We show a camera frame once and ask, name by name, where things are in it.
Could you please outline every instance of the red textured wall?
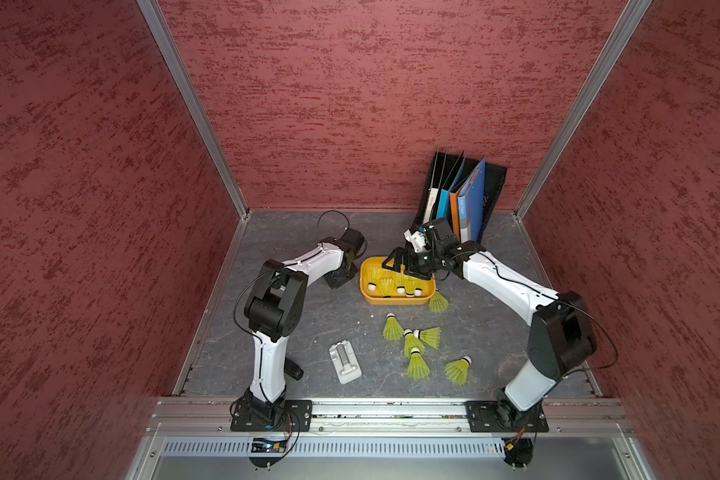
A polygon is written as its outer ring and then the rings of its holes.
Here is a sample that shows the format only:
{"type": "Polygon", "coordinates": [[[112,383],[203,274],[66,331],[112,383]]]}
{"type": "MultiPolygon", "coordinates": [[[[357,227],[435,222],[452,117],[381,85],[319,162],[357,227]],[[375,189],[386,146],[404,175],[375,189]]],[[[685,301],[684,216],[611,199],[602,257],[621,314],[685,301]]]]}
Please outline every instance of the red textured wall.
{"type": "Polygon", "coordinates": [[[233,212],[134,1],[0,2],[0,478],[122,478],[233,212]]]}
{"type": "Polygon", "coordinates": [[[514,208],[624,0],[165,0],[250,206],[413,207],[437,146],[514,208]]]}
{"type": "Polygon", "coordinates": [[[720,478],[720,1],[654,0],[526,225],[657,473],[720,478]]]}

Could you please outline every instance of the gray mat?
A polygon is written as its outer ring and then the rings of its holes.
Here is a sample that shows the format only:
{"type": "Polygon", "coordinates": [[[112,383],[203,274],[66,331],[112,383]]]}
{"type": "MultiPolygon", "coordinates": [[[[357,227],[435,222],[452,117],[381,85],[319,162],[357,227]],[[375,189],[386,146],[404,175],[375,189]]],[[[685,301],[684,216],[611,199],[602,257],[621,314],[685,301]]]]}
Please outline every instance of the gray mat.
{"type": "MultiPolygon", "coordinates": [[[[200,359],[185,389],[192,396],[240,396],[250,384],[253,342],[232,322],[232,307],[240,290],[256,278],[262,263],[304,254],[312,249],[319,213],[254,213],[246,228],[240,251],[224,290],[224,297],[202,347],[200,359]]],[[[402,233],[413,214],[350,214],[352,227],[368,240],[364,256],[386,256],[404,244],[402,233]]],[[[320,224],[319,237],[340,236],[344,219],[328,214],[320,224]]],[[[530,255],[514,219],[494,214],[483,244],[510,268],[538,281],[530,255]]],[[[527,359],[528,326],[508,306],[469,282],[451,275],[438,282],[451,302],[442,314],[427,306],[374,306],[365,302],[358,288],[359,275],[339,289],[331,290],[323,280],[307,290],[301,322],[288,340],[288,357],[304,370],[300,381],[286,378],[290,398],[317,396],[470,397],[495,398],[527,359]],[[402,356],[402,341],[382,338],[386,313],[393,311],[404,328],[440,326],[440,350],[428,349],[424,359],[432,370],[429,379],[415,381],[405,375],[408,360],[402,356]],[[328,356],[331,344],[350,340],[363,375],[346,385],[336,377],[328,356]],[[467,384],[454,385],[443,368],[451,360],[470,355],[472,367],[467,384]]],[[[247,327],[241,300],[238,321],[247,327]]],[[[572,376],[550,396],[588,397],[590,385],[583,373],[572,376]]]]}

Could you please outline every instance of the ventilated metal panel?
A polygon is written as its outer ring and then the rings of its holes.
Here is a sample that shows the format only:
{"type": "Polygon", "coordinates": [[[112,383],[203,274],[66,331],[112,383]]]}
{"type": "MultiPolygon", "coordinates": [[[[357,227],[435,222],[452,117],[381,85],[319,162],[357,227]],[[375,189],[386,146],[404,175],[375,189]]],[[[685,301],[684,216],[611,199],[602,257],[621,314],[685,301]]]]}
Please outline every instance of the ventilated metal panel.
{"type": "MultiPolygon", "coordinates": [[[[245,457],[251,454],[248,438],[168,437],[162,456],[245,457]]],[[[298,457],[375,458],[504,458],[499,438],[367,438],[300,437],[288,454],[298,457]]]]}

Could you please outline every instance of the plastic tray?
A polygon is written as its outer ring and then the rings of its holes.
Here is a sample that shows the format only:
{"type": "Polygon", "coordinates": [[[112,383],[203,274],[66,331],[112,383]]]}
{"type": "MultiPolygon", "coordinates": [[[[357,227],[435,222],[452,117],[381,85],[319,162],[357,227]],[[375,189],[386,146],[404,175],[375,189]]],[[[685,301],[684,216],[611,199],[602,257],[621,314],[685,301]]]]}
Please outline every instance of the plastic tray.
{"type": "MultiPolygon", "coordinates": [[[[406,296],[405,294],[400,295],[397,290],[392,292],[391,296],[382,296],[378,289],[371,292],[368,290],[368,278],[370,272],[374,268],[382,268],[382,262],[385,260],[384,256],[371,256],[365,259],[360,268],[360,291],[365,297],[365,301],[371,305],[423,305],[429,302],[429,299],[434,295],[434,279],[430,281],[420,280],[419,288],[422,289],[422,296],[406,296]]],[[[401,273],[405,271],[405,266],[401,267],[401,273]]],[[[394,278],[395,272],[391,270],[384,270],[384,276],[382,278],[394,278]]]]}

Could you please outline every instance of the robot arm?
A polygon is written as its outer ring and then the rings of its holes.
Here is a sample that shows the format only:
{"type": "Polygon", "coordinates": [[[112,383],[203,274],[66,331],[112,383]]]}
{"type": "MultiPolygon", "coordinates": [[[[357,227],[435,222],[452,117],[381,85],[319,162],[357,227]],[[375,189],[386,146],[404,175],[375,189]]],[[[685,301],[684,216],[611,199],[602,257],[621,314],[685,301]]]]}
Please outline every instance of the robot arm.
{"type": "Polygon", "coordinates": [[[384,268],[429,280],[448,270],[492,293],[530,327],[528,360],[498,395],[497,415],[506,428],[524,425],[528,412],[572,368],[592,355],[597,346],[586,306],[576,293],[558,293],[525,278],[473,241],[459,243],[445,219],[433,220],[406,232],[411,244],[399,247],[384,268]]]}
{"type": "Polygon", "coordinates": [[[335,289],[353,278],[358,272],[353,261],[364,243],[360,232],[347,228],[340,239],[325,238],[285,263],[268,260],[259,271],[245,308],[256,353],[244,397],[266,425],[275,425],[282,415],[286,346],[301,319],[307,287],[322,277],[335,289]]]}

